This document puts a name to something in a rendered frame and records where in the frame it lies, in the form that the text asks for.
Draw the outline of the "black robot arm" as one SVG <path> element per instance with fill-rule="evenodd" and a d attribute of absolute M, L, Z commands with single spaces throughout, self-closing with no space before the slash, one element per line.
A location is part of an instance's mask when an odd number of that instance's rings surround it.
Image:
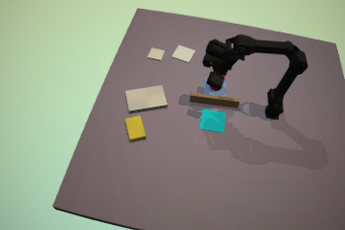
<path fill-rule="evenodd" d="M 234 48 L 232 48 L 232 43 Z M 287 90 L 296 77 L 303 74 L 308 68 L 306 54 L 296 45 L 287 40 L 256 40 L 246 35 L 228 38 L 226 43 L 213 39 L 207 45 L 202 63 L 206 67 L 214 66 L 212 69 L 216 70 L 221 57 L 225 64 L 232 66 L 237 60 L 245 61 L 246 55 L 256 52 L 277 53 L 286 55 L 290 59 L 289 68 L 283 79 L 281 79 L 276 89 L 270 88 L 267 93 L 268 105 L 265 108 L 265 117 L 279 119 L 279 114 L 284 112 L 283 100 Z"/>

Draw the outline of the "beige flat square pad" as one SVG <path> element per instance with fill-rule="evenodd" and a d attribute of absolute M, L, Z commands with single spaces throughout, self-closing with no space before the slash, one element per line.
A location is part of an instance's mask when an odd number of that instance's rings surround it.
<path fill-rule="evenodd" d="M 147 58 L 161 61 L 164 56 L 165 51 L 162 49 L 151 48 Z"/>

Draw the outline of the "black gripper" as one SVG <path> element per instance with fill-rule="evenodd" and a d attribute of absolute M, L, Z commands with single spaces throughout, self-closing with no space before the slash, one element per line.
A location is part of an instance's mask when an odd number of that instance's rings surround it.
<path fill-rule="evenodd" d="M 213 72 L 210 72 L 210 75 L 207 80 L 207 84 L 212 86 L 213 88 L 220 90 L 224 83 L 224 75 L 226 75 L 228 70 L 232 69 L 232 66 L 227 65 L 223 62 L 222 57 L 219 60 L 219 64 Z M 224 75 L 223 75 L 224 74 Z"/>

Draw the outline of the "yellow rectangular block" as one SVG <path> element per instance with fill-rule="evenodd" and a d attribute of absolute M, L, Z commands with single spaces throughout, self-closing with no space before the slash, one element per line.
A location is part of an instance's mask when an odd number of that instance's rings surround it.
<path fill-rule="evenodd" d="M 135 117 L 125 118 L 124 120 L 131 142 L 146 140 L 142 120 L 139 115 Z"/>

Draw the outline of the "beige flat rectangular slab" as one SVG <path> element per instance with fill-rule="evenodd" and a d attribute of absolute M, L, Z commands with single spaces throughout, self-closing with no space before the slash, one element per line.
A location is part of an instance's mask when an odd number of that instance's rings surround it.
<path fill-rule="evenodd" d="M 129 114 L 165 109 L 168 107 L 163 86 L 125 91 Z"/>

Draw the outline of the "cream flat square tile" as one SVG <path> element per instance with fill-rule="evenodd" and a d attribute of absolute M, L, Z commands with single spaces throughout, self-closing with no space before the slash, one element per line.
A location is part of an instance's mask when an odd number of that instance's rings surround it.
<path fill-rule="evenodd" d="M 189 63 L 194 52 L 195 52 L 194 49 L 191 49 L 182 45 L 178 45 L 178 47 L 176 48 L 175 52 L 172 55 L 172 58 Z"/>

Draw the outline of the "brown wooden plank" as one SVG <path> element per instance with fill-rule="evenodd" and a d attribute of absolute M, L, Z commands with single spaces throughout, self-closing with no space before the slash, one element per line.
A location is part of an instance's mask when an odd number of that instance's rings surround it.
<path fill-rule="evenodd" d="M 240 99 L 191 93 L 189 102 L 237 109 Z"/>

